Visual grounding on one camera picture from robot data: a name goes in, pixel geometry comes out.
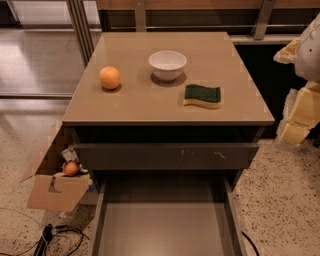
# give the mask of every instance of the cardboard box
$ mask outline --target cardboard box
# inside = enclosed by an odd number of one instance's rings
[[[61,152],[72,143],[71,128],[56,123],[21,178],[23,182],[35,176],[28,208],[70,212],[78,204],[96,204],[98,192],[90,175],[54,176],[62,171],[65,161]]]

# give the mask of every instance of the cable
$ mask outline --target cable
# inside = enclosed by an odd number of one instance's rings
[[[14,210],[14,209],[11,209],[11,208],[6,208],[6,207],[0,207],[0,210],[6,210],[6,211],[13,211],[13,212],[16,212],[20,215],[23,215],[31,220],[33,220],[36,224],[38,224],[39,226],[41,227],[48,227],[47,225],[43,225],[41,223],[39,223],[38,221],[36,221],[34,218],[22,213],[22,212],[19,212],[17,210]],[[67,233],[67,232],[74,232],[74,233],[77,233],[79,235],[79,241],[75,244],[76,247],[74,249],[72,249],[70,252],[68,252],[66,254],[66,256],[69,256],[71,254],[73,254],[76,250],[79,249],[79,247],[81,246],[82,242],[83,242],[83,239],[84,237],[87,238],[88,240],[90,240],[90,238],[84,234],[80,229],[76,228],[76,227],[72,227],[72,226],[69,226],[69,225],[60,225],[60,226],[56,226],[54,227],[53,229],[57,230],[57,233],[55,235],[52,236],[51,240],[50,241],[47,241],[47,239],[43,236],[43,234],[41,234],[41,237],[42,237],[42,240],[45,242],[46,246],[45,246],[45,249],[44,249],[44,255],[47,255],[47,248],[49,247],[49,244],[51,244],[52,240],[55,238],[55,237],[58,237],[60,236],[62,233]],[[18,253],[18,254],[9,254],[9,253],[4,253],[4,252],[0,252],[0,256],[21,256],[27,252],[29,252],[30,250],[32,250],[37,244],[39,244],[40,240],[37,241],[33,246],[31,246],[30,248],[28,248],[27,250],[21,252],[21,253]]]
[[[74,232],[74,233],[77,233],[80,236],[79,241],[77,243],[75,243],[73,246],[71,246],[70,249],[72,247],[74,247],[75,245],[76,245],[76,247],[73,250],[71,250],[70,252],[68,252],[66,254],[66,256],[69,256],[69,255],[73,254],[76,250],[79,249],[79,247],[81,246],[81,244],[83,242],[83,238],[84,237],[87,238],[88,240],[90,240],[90,238],[86,234],[84,234],[80,229],[72,227],[72,226],[61,225],[61,226],[54,227],[54,229],[57,230],[57,233],[52,237],[51,241],[48,242],[47,247],[45,248],[45,251],[44,251],[44,255],[45,256],[47,255],[47,249],[48,249],[49,245],[52,244],[53,239],[55,237],[60,236],[60,234],[62,234],[62,233]]]
[[[11,209],[11,208],[6,208],[6,207],[0,207],[0,210],[6,210],[6,211],[16,212],[16,213],[18,213],[18,214],[20,214],[20,215],[23,215],[23,216],[25,216],[25,217],[33,220],[33,221],[34,221],[35,223],[37,223],[39,226],[45,226],[45,225],[39,223],[38,221],[36,221],[34,218],[32,218],[32,217],[30,217],[30,216],[28,216],[28,215],[26,215],[26,214],[24,214],[24,213],[22,213],[22,212],[19,212],[19,211],[17,211],[17,210],[14,210],[14,209]],[[27,249],[27,250],[25,250],[25,251],[23,251],[23,252],[21,252],[21,253],[18,253],[18,254],[9,254],[9,253],[0,252],[0,255],[1,255],[1,256],[21,256],[21,255],[29,252],[30,250],[32,250],[38,243],[39,243],[39,241],[37,241],[37,242],[36,242],[33,246],[31,246],[29,249]]]
[[[252,240],[250,239],[250,237],[244,233],[243,231],[241,231],[242,235],[249,241],[249,243],[251,244],[252,248],[254,249],[255,253],[257,256],[260,256],[257,247],[255,246],[255,244],[252,242]]]

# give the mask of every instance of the drawer front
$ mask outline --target drawer front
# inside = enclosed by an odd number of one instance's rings
[[[232,170],[246,169],[255,143],[76,144],[89,170]]]

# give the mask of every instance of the power cord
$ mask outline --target power cord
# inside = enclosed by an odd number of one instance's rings
[[[255,244],[252,242],[251,238],[246,233],[244,233],[243,231],[241,231],[241,233],[248,240],[248,242],[251,244],[251,246],[252,246],[253,250],[255,251],[256,255],[260,256],[259,251],[258,251],[257,247],[255,246]]]
[[[63,233],[67,233],[67,232],[73,232],[73,233],[76,233],[79,235],[79,241],[73,245],[71,248],[73,248],[75,246],[74,249],[70,250],[66,256],[69,256],[71,254],[73,254],[76,250],[79,249],[79,247],[81,246],[82,242],[83,242],[83,239],[86,238],[88,240],[90,240],[90,238],[84,234],[80,229],[76,228],[76,227],[73,227],[73,226],[69,226],[69,225],[59,225],[59,226],[56,226],[56,227],[52,227],[51,225],[43,225],[39,222],[37,222],[35,219],[33,219],[32,217],[24,214],[24,213],[21,213],[17,210],[14,210],[14,209],[11,209],[11,208],[5,208],[5,207],[0,207],[0,210],[6,210],[6,211],[13,211],[13,212],[16,212],[20,215],[23,215],[31,220],[33,220],[35,223],[37,223],[39,226],[42,226],[42,227],[45,227],[45,228],[49,228],[50,229],[50,232],[52,232],[53,230],[55,231],[55,234],[52,235],[50,237],[50,240],[48,240],[46,237],[44,237],[44,235],[42,234],[41,235],[41,238],[39,241],[37,241],[34,245],[32,245],[30,248],[26,249],[25,251],[23,252],[20,252],[20,253],[17,253],[17,254],[10,254],[10,253],[4,253],[4,252],[0,252],[0,256],[21,256],[29,251],[31,251],[36,245],[39,245],[40,244],[40,241],[43,241],[45,243],[45,248],[44,248],[44,255],[46,256],[47,255],[47,248],[49,247],[50,244],[52,244],[53,240],[55,237],[58,237],[58,236],[61,236],[61,234]]]
[[[50,245],[53,243],[52,241],[54,241],[54,239],[56,237],[60,236],[63,233],[72,232],[72,233],[76,233],[76,234],[79,235],[79,241],[72,246],[72,247],[75,246],[75,248],[72,249],[71,251],[69,251],[66,254],[66,256],[69,256],[69,255],[73,254],[76,250],[78,250],[79,247],[81,246],[84,238],[87,238],[88,240],[90,240],[90,238],[86,234],[84,234],[80,229],[72,227],[72,226],[69,226],[69,225],[56,226],[53,229],[55,230],[55,234],[52,236],[52,239],[47,243],[47,246],[46,246],[46,248],[44,250],[44,255],[45,256],[47,256],[47,250],[50,247]]]

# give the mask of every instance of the green scouring pad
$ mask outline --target green scouring pad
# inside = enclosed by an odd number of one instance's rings
[[[183,105],[196,105],[210,109],[220,108],[220,87],[210,88],[197,84],[188,84],[184,94]]]

